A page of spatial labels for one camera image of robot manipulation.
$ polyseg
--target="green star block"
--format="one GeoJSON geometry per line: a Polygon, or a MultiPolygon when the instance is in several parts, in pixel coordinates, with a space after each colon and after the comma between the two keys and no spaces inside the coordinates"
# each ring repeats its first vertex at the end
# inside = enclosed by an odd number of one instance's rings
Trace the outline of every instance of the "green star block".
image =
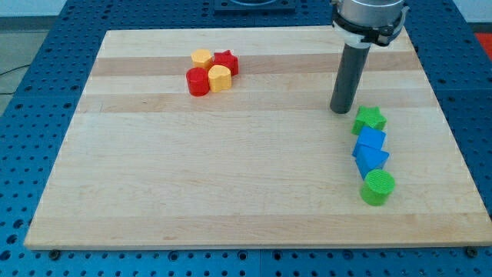
{"type": "Polygon", "coordinates": [[[373,169],[366,175],[361,198],[369,205],[383,205],[393,190],[393,176],[382,169],[373,169]]]}
{"type": "Polygon", "coordinates": [[[376,130],[382,130],[386,125],[386,118],[379,111],[379,107],[368,108],[360,106],[355,117],[352,134],[359,135],[362,127],[369,126],[376,130]]]}

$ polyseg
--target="yellow block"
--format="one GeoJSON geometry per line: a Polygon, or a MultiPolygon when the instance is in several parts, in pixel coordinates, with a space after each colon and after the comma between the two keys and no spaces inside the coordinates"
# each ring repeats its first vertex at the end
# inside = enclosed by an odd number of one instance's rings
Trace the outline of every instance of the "yellow block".
{"type": "Polygon", "coordinates": [[[212,92],[230,89],[232,86],[231,70],[223,65],[214,65],[208,71],[208,83],[212,92]]]}
{"type": "Polygon", "coordinates": [[[198,49],[191,53],[193,67],[209,69],[212,66],[212,54],[207,49],[198,49]]]}

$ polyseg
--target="black cylindrical rod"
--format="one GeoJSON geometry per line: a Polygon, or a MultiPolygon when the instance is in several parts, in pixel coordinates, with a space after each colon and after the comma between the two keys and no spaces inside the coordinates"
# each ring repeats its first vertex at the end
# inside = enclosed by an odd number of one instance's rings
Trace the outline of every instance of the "black cylindrical rod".
{"type": "Polygon", "coordinates": [[[344,46],[337,81],[330,101],[330,108],[333,112],[344,114],[351,110],[368,52],[369,48],[344,46]]]}

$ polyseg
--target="toy block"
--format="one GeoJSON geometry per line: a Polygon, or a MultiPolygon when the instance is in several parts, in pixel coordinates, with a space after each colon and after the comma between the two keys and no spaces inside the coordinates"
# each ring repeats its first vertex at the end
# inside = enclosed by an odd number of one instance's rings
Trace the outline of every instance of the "toy block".
{"type": "Polygon", "coordinates": [[[359,135],[364,126],[382,130],[384,125],[386,125],[386,118],[379,111],[379,107],[367,108],[360,106],[355,117],[352,134],[359,135]]]}
{"type": "Polygon", "coordinates": [[[383,169],[389,156],[390,153],[388,152],[361,145],[357,152],[355,163],[359,168],[362,179],[365,179],[369,171],[373,169],[383,169]]]}
{"type": "Polygon", "coordinates": [[[193,67],[210,69],[212,66],[212,54],[207,49],[198,49],[191,53],[193,67]]]}
{"type": "Polygon", "coordinates": [[[223,65],[214,65],[208,71],[208,82],[212,92],[230,89],[232,86],[231,70],[223,65]]]}
{"type": "Polygon", "coordinates": [[[384,139],[386,138],[386,133],[369,128],[367,126],[362,127],[362,131],[357,138],[357,142],[355,142],[354,151],[352,155],[357,157],[357,152],[361,145],[369,146],[374,149],[381,150],[384,144],[384,139]]]}
{"type": "Polygon", "coordinates": [[[231,75],[239,74],[238,57],[232,55],[231,50],[214,53],[214,65],[223,65],[231,70],[231,75]]]}
{"type": "Polygon", "coordinates": [[[208,73],[204,68],[192,68],[186,72],[188,90],[193,96],[203,96],[208,93],[208,73]]]}
{"type": "Polygon", "coordinates": [[[394,190],[394,179],[382,169],[369,171],[361,188],[361,198],[369,205],[383,205],[394,190]]]}

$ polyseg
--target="blue perforated table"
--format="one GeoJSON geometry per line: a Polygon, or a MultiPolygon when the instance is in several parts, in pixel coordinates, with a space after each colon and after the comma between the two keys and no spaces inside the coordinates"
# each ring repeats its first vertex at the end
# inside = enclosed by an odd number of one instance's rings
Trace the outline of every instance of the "blue perforated table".
{"type": "MultiPolygon", "coordinates": [[[[59,257],[27,250],[22,243],[28,225],[107,30],[331,21],[327,1],[297,0],[295,13],[223,15],[214,15],[213,4],[68,0],[0,118],[0,276],[492,275],[492,248],[61,252],[59,257]]],[[[490,214],[492,63],[451,0],[409,5],[407,31],[490,214]]]]}

